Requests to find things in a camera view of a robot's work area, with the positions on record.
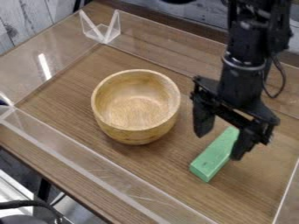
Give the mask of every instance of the bowl rim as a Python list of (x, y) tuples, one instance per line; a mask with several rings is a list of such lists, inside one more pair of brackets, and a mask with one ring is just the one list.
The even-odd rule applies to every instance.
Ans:
[[(157, 124), (146, 127), (146, 128), (125, 128), (123, 126), (119, 126), (119, 125), (115, 125), (115, 124), (111, 124), (111, 123), (107, 123), (106, 122), (106, 119), (103, 118), (102, 114), (99, 113), (98, 111), (98, 108), (97, 108), (97, 95), (98, 95), (98, 92), (99, 92), (99, 89), (102, 88), (102, 86), (106, 84), (106, 82), (109, 80), (111, 80), (113, 78), (115, 78), (117, 76), (119, 76), (121, 74), (129, 74), (129, 73), (135, 73), (135, 72), (147, 72), (147, 73), (151, 73), (151, 74), (155, 74), (158, 75), (161, 78), (163, 78), (173, 86), (173, 89), (175, 91), (175, 102), (177, 102), (177, 105), (173, 112), (169, 114), (169, 116), (161, 121), (158, 122)], [(169, 120), (171, 120), (171, 118), (175, 116), (175, 114), (178, 113), (179, 111), (179, 108), (182, 106), (182, 92), (177, 86), (177, 84), (174, 83), (173, 79), (166, 76), (165, 74), (162, 73), (158, 73), (157, 71), (154, 70), (150, 70), (150, 69), (130, 69), (130, 70), (125, 70), (125, 71), (121, 71), (118, 73), (114, 73), (111, 74), (97, 86), (94, 92), (93, 92), (93, 96), (91, 96), (91, 107), (93, 107), (93, 111), (94, 111), (94, 114), (97, 116), (97, 118), (111, 128), (114, 129), (118, 129), (118, 130), (130, 130), (130, 131), (141, 131), (141, 130), (150, 130), (150, 129), (154, 129), (159, 126), (162, 126)]]

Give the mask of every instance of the wooden bowl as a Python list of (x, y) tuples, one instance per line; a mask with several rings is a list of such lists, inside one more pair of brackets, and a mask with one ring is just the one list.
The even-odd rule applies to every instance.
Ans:
[(110, 75), (91, 97), (99, 127), (123, 144), (149, 144), (161, 138), (175, 124), (181, 102), (173, 80), (143, 69)]

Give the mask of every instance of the green block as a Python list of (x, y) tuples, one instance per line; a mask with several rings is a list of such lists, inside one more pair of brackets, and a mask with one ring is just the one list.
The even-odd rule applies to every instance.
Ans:
[(233, 146), (239, 137), (239, 130), (229, 127), (205, 152), (191, 162), (191, 172), (210, 182), (223, 165), (230, 161)]

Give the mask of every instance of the cable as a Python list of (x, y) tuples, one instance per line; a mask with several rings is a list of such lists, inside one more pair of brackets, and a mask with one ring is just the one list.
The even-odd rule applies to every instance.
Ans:
[(0, 203), (0, 210), (13, 209), (19, 207), (45, 207), (53, 211), (57, 216), (57, 223), (62, 224), (63, 215), (42, 200), (13, 200)]
[(61, 202), (62, 200), (66, 198), (67, 194), (65, 193), (53, 203), (51, 203), (51, 206), (55, 207)]
[(264, 89), (266, 91), (266, 94), (268, 94), (268, 96), (272, 99), (276, 99), (284, 93), (284, 91), (286, 89), (286, 70), (285, 70), (285, 68), (284, 68), (284, 66), (281, 64), (281, 61), (280, 61), (278, 57), (277, 56), (273, 56), (272, 59), (273, 59), (273, 61), (276, 63), (276, 67), (277, 67), (278, 71), (281, 72), (281, 75), (282, 75), (282, 78), (284, 78), (282, 87), (280, 88), (280, 90), (278, 90), (278, 92), (276, 94), (270, 94), (270, 92), (268, 90), (266, 73), (265, 72), (264, 72), (264, 75), (262, 75), (264, 76), (262, 79), (264, 79)]

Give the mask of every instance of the acrylic corner bracket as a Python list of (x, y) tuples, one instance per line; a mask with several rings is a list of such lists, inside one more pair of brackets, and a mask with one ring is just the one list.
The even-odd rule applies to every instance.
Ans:
[(79, 11), (85, 35), (101, 44), (109, 44), (121, 35), (119, 11), (115, 10), (110, 25), (95, 25), (83, 10)]

